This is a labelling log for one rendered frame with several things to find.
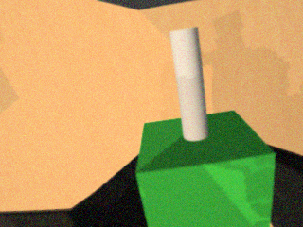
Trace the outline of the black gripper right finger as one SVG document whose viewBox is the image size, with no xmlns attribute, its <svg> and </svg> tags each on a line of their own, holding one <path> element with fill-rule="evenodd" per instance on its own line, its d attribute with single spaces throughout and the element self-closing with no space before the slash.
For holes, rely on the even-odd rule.
<svg viewBox="0 0 303 227">
<path fill-rule="evenodd" d="M 276 153 L 271 224 L 303 227 L 303 156 L 268 146 Z"/>
</svg>

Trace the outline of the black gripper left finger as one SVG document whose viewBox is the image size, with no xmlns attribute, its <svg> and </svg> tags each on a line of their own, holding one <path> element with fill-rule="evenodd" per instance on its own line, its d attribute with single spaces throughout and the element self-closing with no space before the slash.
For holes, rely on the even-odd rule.
<svg viewBox="0 0 303 227">
<path fill-rule="evenodd" d="M 148 227 L 136 179 L 138 155 L 67 209 L 0 211 L 0 227 Z"/>
</svg>

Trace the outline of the green block with grey pin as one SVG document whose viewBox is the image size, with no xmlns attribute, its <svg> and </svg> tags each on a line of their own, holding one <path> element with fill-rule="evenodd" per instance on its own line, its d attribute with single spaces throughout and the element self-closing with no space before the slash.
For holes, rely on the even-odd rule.
<svg viewBox="0 0 303 227">
<path fill-rule="evenodd" d="M 169 33 L 181 118 L 143 126 L 148 227 L 270 227 L 276 153 L 235 110 L 206 113 L 198 27 Z"/>
</svg>

